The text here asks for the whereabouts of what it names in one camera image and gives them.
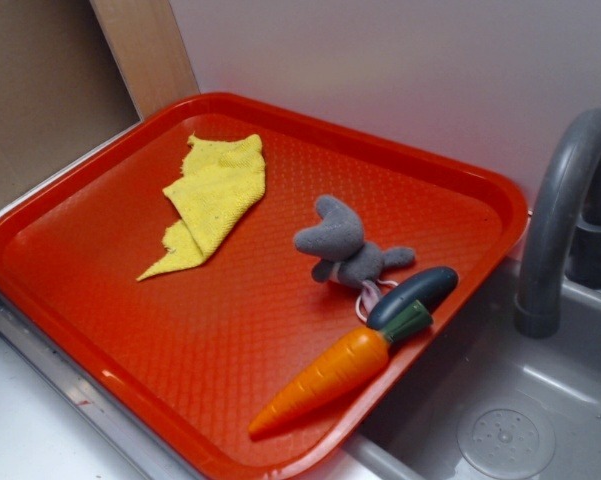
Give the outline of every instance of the gray sink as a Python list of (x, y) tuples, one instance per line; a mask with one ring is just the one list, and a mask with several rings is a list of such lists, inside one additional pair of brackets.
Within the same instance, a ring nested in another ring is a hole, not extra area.
[(558, 333), (526, 338), (516, 267), (488, 279), (350, 453), (385, 478), (601, 479), (601, 294), (566, 282)]

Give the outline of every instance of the dark green cucumber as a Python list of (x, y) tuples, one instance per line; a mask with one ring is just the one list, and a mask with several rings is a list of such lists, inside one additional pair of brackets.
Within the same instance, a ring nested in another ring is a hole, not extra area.
[(458, 285), (458, 274), (449, 267), (434, 267), (407, 278), (387, 293), (373, 307), (367, 326), (380, 330), (408, 305), (419, 300), (428, 311), (433, 310), (447, 298)]

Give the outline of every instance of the gray stuffed toy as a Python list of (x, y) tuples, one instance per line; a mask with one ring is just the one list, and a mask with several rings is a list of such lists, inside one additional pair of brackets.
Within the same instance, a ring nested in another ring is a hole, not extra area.
[(300, 252), (320, 258), (311, 276), (316, 282), (332, 280), (360, 290), (370, 312), (382, 297), (376, 285), (382, 272), (413, 263), (413, 249), (394, 247), (383, 252), (375, 243), (365, 241), (360, 217), (331, 195), (318, 198), (316, 212), (322, 222), (294, 237)]

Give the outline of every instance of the yellow towel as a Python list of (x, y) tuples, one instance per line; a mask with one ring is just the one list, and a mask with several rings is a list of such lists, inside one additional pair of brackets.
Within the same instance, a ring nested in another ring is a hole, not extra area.
[(262, 198), (265, 163), (262, 142), (251, 135), (237, 142), (189, 137), (182, 178), (163, 190), (181, 220), (167, 228), (166, 255), (137, 280), (203, 264), (240, 217)]

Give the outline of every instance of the red tray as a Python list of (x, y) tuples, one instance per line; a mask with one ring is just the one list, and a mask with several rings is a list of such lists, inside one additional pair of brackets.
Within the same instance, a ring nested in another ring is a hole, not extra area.
[[(162, 188), (187, 138), (257, 133), (264, 198), (203, 266), (135, 278), (176, 219)], [(250, 420), (310, 360), (357, 327), (356, 292), (317, 284), (292, 238), (330, 193), (382, 248), (415, 248), (395, 280), (448, 265), (460, 284), (431, 331), (378, 378), (252, 441)], [(521, 235), (527, 207), (492, 172), (229, 94), (179, 102), (0, 220), (0, 290), (109, 392), (204, 474), (281, 479), (338, 447)]]

